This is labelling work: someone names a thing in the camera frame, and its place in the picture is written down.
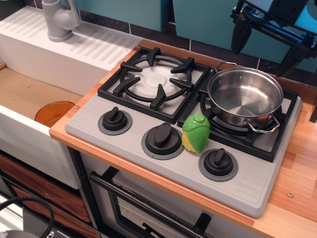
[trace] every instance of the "wooden counter edge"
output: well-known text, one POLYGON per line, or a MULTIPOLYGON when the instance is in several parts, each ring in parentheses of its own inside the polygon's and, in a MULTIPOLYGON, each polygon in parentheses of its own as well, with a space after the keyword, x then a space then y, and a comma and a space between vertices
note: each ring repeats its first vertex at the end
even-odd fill
MULTIPOLYGON (((163 45, 157 42, 143 40, 140 45, 153 48, 160 47, 162 52, 168 52, 181 58, 194 57, 196 62, 210 65, 214 68, 221 62, 221 60, 195 54, 186 50, 180 50, 171 46, 163 45)), ((137 46, 123 61, 127 61, 138 49, 137 46)), ((81 108, 92 96, 97 92, 97 89, 117 70, 119 64, 107 74, 87 95, 85 95, 77 104, 76 107, 81 108)), ((314 106, 315 98, 317 96, 317 90, 314 87, 310 87, 298 82, 294 82, 288 79, 277 78, 281 86, 288 90, 298 91, 301 88, 300 96, 304 102, 307 103, 310 110, 314 106)), ((178 198, 181 198, 203 210, 206 210, 216 216, 219 216, 227 221, 230 221, 236 225, 239 225, 251 232, 264 237, 274 237, 274 233, 267 232, 261 226, 261 222, 265 221, 265 214, 261 218, 249 217, 237 210, 234 210, 226 205, 223 205, 211 198, 208 198, 200 193, 197 193, 191 189, 188 189, 178 183, 175 183, 165 177, 162 177, 156 173, 153 173, 141 166, 131 163, 121 157, 118 157, 112 153, 109 153, 103 149, 93 146, 85 141, 82 141, 74 136, 67 134, 64 130, 65 124, 76 113, 78 109, 73 107, 61 120, 59 120, 50 130, 52 138, 60 141, 61 143, 72 147, 82 153, 85 153, 95 159, 105 162, 127 174, 137 177, 155 187, 160 188, 178 198)))

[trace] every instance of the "wooden countertop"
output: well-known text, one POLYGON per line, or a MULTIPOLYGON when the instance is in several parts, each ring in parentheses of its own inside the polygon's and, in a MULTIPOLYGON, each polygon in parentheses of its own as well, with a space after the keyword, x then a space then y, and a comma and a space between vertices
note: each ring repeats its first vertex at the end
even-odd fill
MULTIPOLYGON (((185 59, 194 57, 196 62, 210 65, 212 68, 221 62, 218 59, 148 40, 143 40, 140 46, 160 47, 164 53, 185 59)), ((127 61, 140 46, 136 47, 123 61, 127 61)), ((81 108, 118 69, 119 65, 50 129, 52 138, 260 236, 317 237, 317 123, 309 122, 317 96, 317 88, 277 78, 284 89, 299 93, 303 106, 265 212, 259 218, 252 218, 65 132, 64 126, 77 112, 76 107, 81 108), (288 196, 290 192, 294 194, 293 198, 288 196)))

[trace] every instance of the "gray faucet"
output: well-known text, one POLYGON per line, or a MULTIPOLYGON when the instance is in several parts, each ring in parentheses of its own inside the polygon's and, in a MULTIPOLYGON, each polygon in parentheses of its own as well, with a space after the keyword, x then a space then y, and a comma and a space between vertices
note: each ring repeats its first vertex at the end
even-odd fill
POLYGON ((60 0, 43 0, 42 6, 51 41, 61 42, 72 36, 72 30, 79 26, 80 19, 75 0, 68 0, 70 10, 64 10, 60 0))

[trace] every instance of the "orange round object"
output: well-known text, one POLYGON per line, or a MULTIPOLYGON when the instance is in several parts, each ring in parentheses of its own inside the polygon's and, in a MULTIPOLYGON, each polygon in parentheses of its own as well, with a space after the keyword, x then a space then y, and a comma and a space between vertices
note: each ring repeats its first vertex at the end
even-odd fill
POLYGON ((49 103, 38 110, 35 115, 35 121, 52 127, 74 105, 74 103, 68 101, 49 103))

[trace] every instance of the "toy stove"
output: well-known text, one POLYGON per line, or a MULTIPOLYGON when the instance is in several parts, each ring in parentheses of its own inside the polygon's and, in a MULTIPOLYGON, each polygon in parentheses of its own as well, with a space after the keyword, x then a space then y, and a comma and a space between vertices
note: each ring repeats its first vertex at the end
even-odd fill
MULTIPOLYGON (((93 145, 161 174, 253 217, 264 212, 302 100, 284 91, 275 117, 281 126, 260 134, 221 122, 210 111, 211 68, 140 48, 66 124, 93 145), (202 113, 211 123, 201 154, 184 149, 182 125, 202 113), (210 172, 211 153, 226 157, 210 172)), ((263 125, 270 130, 272 122, 263 125)))

